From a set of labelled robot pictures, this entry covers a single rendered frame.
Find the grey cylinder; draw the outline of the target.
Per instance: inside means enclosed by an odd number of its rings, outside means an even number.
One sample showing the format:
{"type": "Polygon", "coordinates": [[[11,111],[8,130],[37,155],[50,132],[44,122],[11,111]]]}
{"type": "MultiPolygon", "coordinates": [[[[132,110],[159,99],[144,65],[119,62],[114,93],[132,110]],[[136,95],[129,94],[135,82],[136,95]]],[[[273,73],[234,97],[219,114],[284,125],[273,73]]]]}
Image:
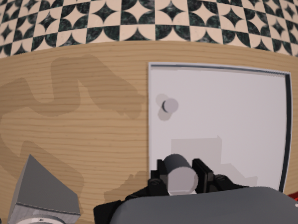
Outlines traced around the grey cylinder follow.
{"type": "Polygon", "coordinates": [[[169,178],[168,192],[172,195],[191,194],[198,185],[198,176],[180,154],[171,154],[164,160],[169,178]]]}
{"type": "Polygon", "coordinates": [[[168,113],[174,113],[178,110],[178,101],[174,98],[169,98],[165,100],[162,104],[162,109],[168,113]]]}

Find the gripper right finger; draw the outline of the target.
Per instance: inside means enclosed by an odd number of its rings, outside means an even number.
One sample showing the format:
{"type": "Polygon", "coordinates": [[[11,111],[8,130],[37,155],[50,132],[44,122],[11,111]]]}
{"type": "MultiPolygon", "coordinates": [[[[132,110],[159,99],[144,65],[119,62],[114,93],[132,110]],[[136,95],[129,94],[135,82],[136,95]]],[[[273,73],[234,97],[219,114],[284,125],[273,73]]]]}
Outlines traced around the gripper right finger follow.
{"type": "Polygon", "coordinates": [[[199,158],[194,158],[194,160],[192,160],[192,168],[195,170],[198,176],[198,185],[195,189],[196,194],[249,187],[234,184],[225,175],[215,175],[214,172],[199,158]]]}

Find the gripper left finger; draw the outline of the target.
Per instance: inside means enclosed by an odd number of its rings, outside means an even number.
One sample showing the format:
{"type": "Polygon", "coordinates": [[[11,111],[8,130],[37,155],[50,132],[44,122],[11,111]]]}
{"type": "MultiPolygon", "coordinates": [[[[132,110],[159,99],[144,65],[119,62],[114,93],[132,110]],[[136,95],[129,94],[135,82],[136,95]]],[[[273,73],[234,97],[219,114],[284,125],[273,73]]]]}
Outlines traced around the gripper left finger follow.
{"type": "Polygon", "coordinates": [[[164,161],[157,159],[157,170],[150,171],[150,179],[147,181],[147,187],[128,195],[124,201],[118,200],[94,207],[95,224],[109,224],[116,209],[127,200],[139,197],[167,195],[169,195],[168,173],[164,161]]]}

